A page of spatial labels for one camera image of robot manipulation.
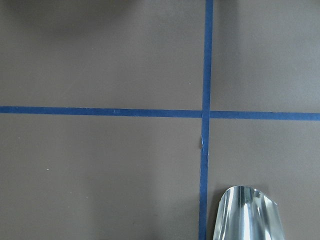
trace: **gray floor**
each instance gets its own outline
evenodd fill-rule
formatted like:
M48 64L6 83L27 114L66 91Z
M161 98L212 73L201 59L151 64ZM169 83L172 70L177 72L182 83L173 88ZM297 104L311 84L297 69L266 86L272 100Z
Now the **gray floor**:
M211 109L320 112L320 2L216 0ZM0 0L0 106L201 110L205 1ZM212 119L208 231L249 185L318 240L320 122ZM201 119L0 114L1 240L198 239Z

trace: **blue tape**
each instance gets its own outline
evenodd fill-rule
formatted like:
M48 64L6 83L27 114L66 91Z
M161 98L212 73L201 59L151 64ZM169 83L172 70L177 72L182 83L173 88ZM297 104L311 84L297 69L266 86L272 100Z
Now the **blue tape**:
M49 114L127 117L201 118L200 110L121 109L84 107L0 106L1 114Z
M211 111L210 118L212 119L320 121L320 113L265 112L265 111Z
M210 126L211 63L214 1L205 1L204 25L204 60L201 124L201 159L200 159L200 198L198 239L206 240L207 235L207 196L208 196L208 155Z

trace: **horizontal blue line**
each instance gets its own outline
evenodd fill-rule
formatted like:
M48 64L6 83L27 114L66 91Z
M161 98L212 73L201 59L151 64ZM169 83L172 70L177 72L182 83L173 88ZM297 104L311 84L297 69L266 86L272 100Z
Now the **horizontal blue line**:
M210 118L211 119L320 121L320 113L265 112L265 111L211 111Z
M200 110L121 109L84 107L0 106L1 114L201 118Z

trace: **reflective metal surface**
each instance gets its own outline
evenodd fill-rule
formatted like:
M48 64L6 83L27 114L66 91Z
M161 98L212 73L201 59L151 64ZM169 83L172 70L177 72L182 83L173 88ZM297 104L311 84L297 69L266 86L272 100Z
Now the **reflective metal surface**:
M229 188L219 203L213 240L285 240L277 204L255 188Z

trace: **gray surface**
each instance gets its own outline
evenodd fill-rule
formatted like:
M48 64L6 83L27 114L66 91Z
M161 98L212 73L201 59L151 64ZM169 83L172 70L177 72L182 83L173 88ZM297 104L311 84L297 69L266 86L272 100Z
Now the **gray surface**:
M208 240L218 203L235 185L257 188L278 204L288 240L318 240L320 122L211 121Z
M320 112L320 1L214 4L211 109Z
M201 109L204 0L1 0L0 26L0 105Z
M200 119L0 116L2 240L195 240Z

